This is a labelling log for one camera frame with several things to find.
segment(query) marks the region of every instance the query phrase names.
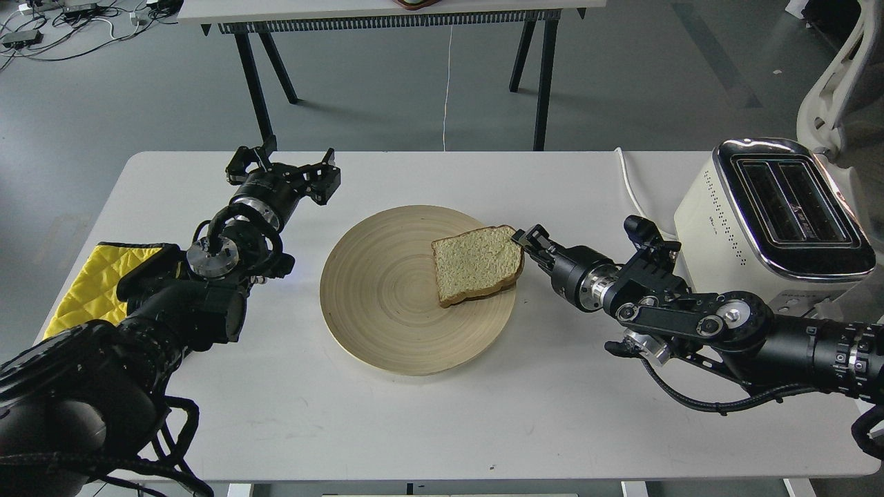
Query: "electronic device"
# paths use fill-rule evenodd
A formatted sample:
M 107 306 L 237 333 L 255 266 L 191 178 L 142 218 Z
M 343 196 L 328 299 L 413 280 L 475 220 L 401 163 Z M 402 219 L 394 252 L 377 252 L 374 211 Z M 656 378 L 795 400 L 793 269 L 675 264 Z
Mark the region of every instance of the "electronic device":
M 809 392 L 841 393 L 875 406 L 851 432 L 868 455 L 884 459 L 872 430 L 884 421 L 884 325 L 839 323 L 774 314 L 744 291 L 696 293 L 673 274 L 682 244 L 665 241 L 639 216 L 623 223 L 636 253 L 623 265 L 597 251 L 565 248 L 536 225 L 512 239 L 550 276 L 552 290 L 583 312 L 604 310 L 624 326 L 622 341 L 605 350 L 641 359 L 657 384 L 690 409 L 730 412 Z M 720 360 L 701 354 L 703 347 Z M 653 369 L 670 359 L 733 381 L 749 397 L 732 402 L 691 399 Z
M 819 160 L 781 139 L 723 142 L 675 212 L 698 292 L 740 288 L 803 316 L 872 272 L 875 254 Z
M 99 7 L 97 3 L 67 5 L 62 8 L 61 13 L 65 16 L 65 20 L 76 20 L 83 17 L 98 13 Z
M 170 245 L 119 281 L 122 322 L 87 321 L 0 367 L 0 495 L 73 497 L 91 478 L 137 488 L 109 477 L 115 469 L 212 495 L 184 461 L 199 409 L 166 395 L 166 385 L 187 354 L 239 339 L 253 285 L 293 268 L 279 233 L 298 201 L 325 205 L 340 184 L 334 150 L 295 167 L 272 163 L 275 149 L 273 136 L 240 147 L 227 166 L 239 188 L 191 247 Z M 171 409 L 187 414 L 177 439 Z M 148 444 L 156 461 L 138 456 Z
M 0 43 L 7 49 L 21 50 L 31 45 L 36 45 L 43 41 L 43 33 L 38 29 L 28 29 L 26 31 L 15 31 L 7 33 L 0 38 Z

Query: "table leg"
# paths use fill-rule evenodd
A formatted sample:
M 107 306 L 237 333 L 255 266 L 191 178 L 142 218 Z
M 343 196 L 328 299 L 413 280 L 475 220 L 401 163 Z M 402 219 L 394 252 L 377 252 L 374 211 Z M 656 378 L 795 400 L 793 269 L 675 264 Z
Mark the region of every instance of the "table leg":
M 231 483 L 227 487 L 227 497 L 252 497 L 255 486 L 250 483 Z
M 270 33 L 259 33 L 258 36 L 261 38 L 261 43 L 264 44 L 264 50 L 267 51 L 267 57 L 271 59 L 273 70 L 276 71 L 277 78 L 279 78 L 279 84 L 282 85 L 282 90 L 286 92 L 288 102 L 292 105 L 298 103 L 298 95 L 294 93 L 292 80 L 288 78 L 288 72 L 286 71 L 286 67 L 282 64 L 282 57 L 279 56 L 279 50 L 276 48 L 276 43 L 273 42 L 273 37 Z
M 807 478 L 784 478 L 782 483 L 786 486 L 789 497 L 816 497 L 811 480 Z
M 266 141 L 273 134 L 271 117 L 267 113 L 267 103 L 264 101 L 264 93 L 261 90 L 261 80 L 258 79 L 258 69 L 255 67 L 255 55 L 252 53 L 252 45 L 248 42 L 248 34 L 237 33 L 236 48 L 240 51 L 242 71 L 246 74 L 248 93 L 252 97 L 252 105 L 255 107 L 255 117 L 258 119 L 258 128 L 261 130 L 261 140 Z
M 534 122 L 534 150 L 543 150 L 546 142 L 546 115 L 550 107 L 550 86 L 553 84 L 555 36 L 559 30 L 557 19 L 544 24 L 544 47 L 540 56 L 540 85 L 537 87 L 537 117 Z
M 525 68 L 525 59 L 528 57 L 528 48 L 531 46 L 531 37 L 534 36 L 535 20 L 526 20 L 522 27 L 522 39 L 519 40 L 519 51 L 515 54 L 513 75 L 509 79 L 509 91 L 519 91 L 519 82 L 522 80 L 522 69 Z
M 648 497 L 648 487 L 644 481 L 621 481 L 623 497 Z

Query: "bread crust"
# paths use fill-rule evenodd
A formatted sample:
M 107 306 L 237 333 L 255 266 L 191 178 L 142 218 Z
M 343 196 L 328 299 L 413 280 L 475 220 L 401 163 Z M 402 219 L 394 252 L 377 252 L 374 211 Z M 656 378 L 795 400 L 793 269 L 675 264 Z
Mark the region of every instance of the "bread crust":
M 480 232 L 480 231 L 490 231 L 490 230 L 500 229 L 503 227 L 507 227 L 507 228 L 515 231 L 515 228 L 513 228 L 510 225 L 484 226 L 481 228 L 477 228 L 475 230 L 469 230 L 469 231 L 463 232 L 461 234 L 456 234 L 454 236 L 448 236 L 445 238 L 440 238 L 438 240 L 434 240 L 431 243 L 431 246 L 433 249 L 433 271 L 436 276 L 436 281 L 438 281 L 438 267 L 436 266 L 436 257 L 437 257 L 436 245 L 438 242 L 445 241 L 445 240 L 451 240 L 452 238 L 460 238 L 463 235 L 468 234 L 468 233 L 474 233 L 474 232 Z M 524 251 L 519 250 L 519 267 L 518 267 L 518 269 L 515 270 L 515 273 L 513 275 L 511 275 L 507 278 L 504 278 L 503 280 L 498 282 L 498 284 L 493 285 L 491 287 L 478 288 L 477 290 L 474 290 L 474 291 L 461 292 L 459 294 L 454 294 L 454 295 L 452 295 L 451 298 L 445 299 L 445 300 L 442 299 L 442 295 L 438 293 L 438 288 L 437 288 L 437 297 L 439 300 L 439 305 L 442 306 L 443 308 L 447 308 L 447 307 L 450 307 L 456 303 L 463 302 L 467 299 L 472 299 L 472 298 L 477 298 L 477 297 L 485 297 L 488 295 L 496 294 L 500 290 L 513 285 L 515 283 L 515 281 L 517 279 L 519 279 L 519 276 L 522 275 L 522 268 L 524 268 L 524 266 L 525 266 L 525 253 L 524 253 Z

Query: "black table leg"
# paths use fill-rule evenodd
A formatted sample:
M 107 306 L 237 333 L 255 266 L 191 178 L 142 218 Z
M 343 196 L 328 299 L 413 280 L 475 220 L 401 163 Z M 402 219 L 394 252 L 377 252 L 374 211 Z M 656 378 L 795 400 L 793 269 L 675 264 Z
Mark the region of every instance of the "black table leg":
M 276 71 L 277 78 L 279 78 L 279 84 L 282 85 L 282 90 L 286 92 L 288 102 L 291 104 L 298 103 L 298 95 L 294 93 L 292 80 L 288 78 L 288 72 L 286 71 L 286 67 L 282 64 L 282 57 L 279 56 L 279 50 L 276 48 L 276 43 L 273 42 L 273 37 L 270 33 L 258 33 L 258 36 L 261 38 L 261 43 L 264 44 L 264 49 L 267 51 L 267 57 L 271 59 L 273 70 Z
M 261 140 L 266 141 L 273 134 L 273 128 L 271 127 L 270 114 L 267 113 L 264 93 L 261 90 L 261 80 L 258 79 L 252 45 L 248 42 L 248 34 L 237 33 L 233 37 L 236 38 L 236 48 L 240 51 L 242 71 L 246 74 L 248 94 L 251 95 L 252 105 L 255 107 L 255 117 L 258 119 L 258 128 L 261 129 Z
M 522 69 L 525 68 L 525 59 L 528 57 L 528 48 L 531 46 L 531 37 L 534 35 L 535 20 L 526 20 L 522 27 L 522 39 L 519 40 L 519 51 L 515 54 L 513 75 L 509 79 L 509 91 L 519 91 L 519 81 L 522 80 Z
M 546 142 L 546 115 L 550 108 L 550 86 L 553 83 L 555 35 L 559 21 L 548 19 L 544 24 L 544 48 L 540 56 L 540 85 L 537 87 L 537 117 L 534 121 L 534 150 L 543 150 Z

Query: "screw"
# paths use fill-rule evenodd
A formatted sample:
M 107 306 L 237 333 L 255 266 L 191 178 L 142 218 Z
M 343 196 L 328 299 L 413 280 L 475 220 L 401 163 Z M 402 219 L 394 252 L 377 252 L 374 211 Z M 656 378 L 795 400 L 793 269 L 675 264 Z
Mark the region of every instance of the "screw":
M 701 336 L 712 337 L 721 331 L 721 321 L 713 316 L 706 316 L 700 319 L 697 324 L 697 333 Z
M 617 318 L 620 319 L 620 321 L 629 321 L 635 316 L 636 307 L 632 304 L 623 304 L 623 306 L 617 310 Z
M 736 309 L 729 309 L 727 312 L 724 313 L 724 318 L 731 323 L 736 323 L 740 320 L 740 311 Z

